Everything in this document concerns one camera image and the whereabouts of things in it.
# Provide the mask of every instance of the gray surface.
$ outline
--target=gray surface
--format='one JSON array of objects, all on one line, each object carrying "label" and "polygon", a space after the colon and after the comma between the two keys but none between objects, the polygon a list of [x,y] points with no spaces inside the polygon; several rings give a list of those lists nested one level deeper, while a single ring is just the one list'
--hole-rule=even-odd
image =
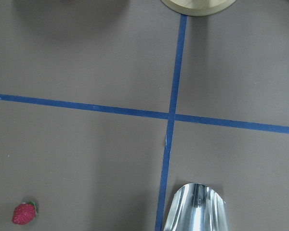
[{"label": "gray surface", "polygon": [[167,212],[190,182],[225,200],[231,231],[289,230],[289,135],[177,122]]},{"label": "gray surface", "polygon": [[289,126],[289,0],[189,17],[177,112]]},{"label": "gray surface", "polygon": [[[151,231],[166,121],[0,102],[0,231]],[[12,224],[33,197],[39,217]]]},{"label": "gray surface", "polygon": [[158,0],[0,1],[0,93],[168,111],[179,14]]}]

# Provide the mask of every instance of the blue line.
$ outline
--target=blue line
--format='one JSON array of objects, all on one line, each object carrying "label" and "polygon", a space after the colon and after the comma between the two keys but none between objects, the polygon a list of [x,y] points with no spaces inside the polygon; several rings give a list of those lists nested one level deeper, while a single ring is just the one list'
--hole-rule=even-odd
[{"label": "blue line", "polygon": [[175,121],[175,111],[176,111],[177,100],[178,100],[186,20],[187,20],[187,16],[181,14],[178,43],[177,43],[177,52],[176,52],[174,71],[173,71],[173,81],[172,81],[171,99],[170,99],[170,105],[169,105],[167,131],[166,131],[166,145],[164,149],[162,172],[161,172],[161,177],[160,177],[160,188],[159,188],[159,194],[158,194],[158,208],[157,208],[157,213],[156,213],[155,231],[161,231],[162,224],[163,224],[167,179],[168,179],[168,171],[169,171],[169,161],[170,161],[172,135],[173,135],[174,121]]},{"label": "blue line", "polygon": [[207,117],[199,117],[199,116],[192,116],[192,115],[179,115],[179,114],[176,114],[175,120],[183,121],[183,122],[190,122],[190,123],[198,123],[198,124],[209,124],[209,125],[217,125],[217,126],[224,126],[224,127],[231,127],[231,128],[243,128],[243,129],[289,134],[289,127],[279,126],[279,125],[259,124],[259,123],[207,118]]},{"label": "blue line", "polygon": [[87,111],[106,112],[106,113],[114,113],[114,114],[130,115],[130,116],[132,115],[132,116],[142,116],[142,117],[148,117],[148,118],[168,119],[168,113],[164,113],[164,112],[153,112],[153,111],[137,110],[137,109],[129,109],[129,108],[121,108],[121,107],[109,107],[109,106],[102,106],[102,105],[95,105],[95,104],[46,100],[46,99],[30,98],[30,97],[15,96],[15,95],[4,95],[4,94],[0,94],[0,100],[20,102],[20,103],[32,103],[32,104],[54,106],[54,107],[73,108],[73,109],[87,110]]}]

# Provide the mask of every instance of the strawberry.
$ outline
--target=strawberry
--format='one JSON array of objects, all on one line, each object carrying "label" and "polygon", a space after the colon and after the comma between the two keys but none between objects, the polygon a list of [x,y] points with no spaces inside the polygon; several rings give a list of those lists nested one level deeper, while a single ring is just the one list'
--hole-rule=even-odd
[{"label": "strawberry", "polygon": [[14,224],[26,225],[27,223],[33,220],[36,214],[37,208],[35,206],[35,203],[33,202],[22,203],[15,208],[12,222]]}]

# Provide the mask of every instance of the blue tape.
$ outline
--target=blue tape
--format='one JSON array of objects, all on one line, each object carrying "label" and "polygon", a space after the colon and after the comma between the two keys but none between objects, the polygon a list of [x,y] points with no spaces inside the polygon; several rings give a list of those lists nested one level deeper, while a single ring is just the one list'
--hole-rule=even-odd
[{"label": "blue tape", "polygon": [[167,131],[166,131],[166,145],[164,149],[162,172],[161,172],[161,177],[160,177],[160,187],[159,187],[159,194],[158,194],[158,208],[157,208],[157,214],[156,214],[155,231],[161,231],[162,224],[163,224],[166,188],[167,188],[168,171],[169,171],[169,161],[170,161],[170,154],[171,154],[172,136],[173,136],[174,121],[175,121],[175,111],[176,111],[177,100],[178,100],[181,64],[182,64],[182,56],[183,56],[183,48],[184,48],[186,20],[187,20],[187,16],[181,14],[179,35],[178,35],[178,42],[177,42],[177,52],[176,52],[174,71],[173,71],[173,81],[172,81],[171,99],[170,99],[170,105],[169,105]]},{"label": "blue tape", "polygon": [[244,122],[244,121],[233,121],[233,120],[226,120],[226,119],[216,119],[216,118],[207,118],[207,117],[199,117],[199,116],[192,116],[192,115],[179,115],[179,114],[176,114],[175,120],[183,121],[183,122],[190,122],[190,123],[198,123],[198,124],[209,124],[209,125],[216,125],[216,126],[223,126],[223,127],[243,128],[243,129],[289,134],[289,127],[279,126],[279,125],[259,124],[259,123],[251,123],[251,122]]},{"label": "blue tape", "polygon": [[73,109],[80,109],[80,110],[87,110],[87,111],[106,112],[106,113],[114,113],[114,114],[130,115],[130,116],[132,115],[132,116],[142,116],[142,117],[148,117],[148,118],[168,119],[168,113],[164,113],[164,112],[153,112],[153,111],[137,110],[137,109],[129,109],[129,108],[121,108],[121,107],[109,107],[109,106],[102,106],[102,105],[95,105],[95,104],[75,103],[75,102],[58,101],[58,100],[46,100],[46,99],[39,99],[39,98],[30,98],[30,97],[3,95],[3,94],[0,94],[0,100],[20,102],[20,103],[39,104],[39,105],[54,106],[54,107],[73,108]]}]

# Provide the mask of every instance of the beige circular object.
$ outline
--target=beige circular object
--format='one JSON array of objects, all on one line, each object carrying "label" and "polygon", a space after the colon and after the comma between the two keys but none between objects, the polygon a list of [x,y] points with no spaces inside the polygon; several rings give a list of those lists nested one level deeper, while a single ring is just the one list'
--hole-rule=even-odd
[{"label": "beige circular object", "polygon": [[204,16],[222,11],[236,0],[161,0],[172,10],[190,15]]}]

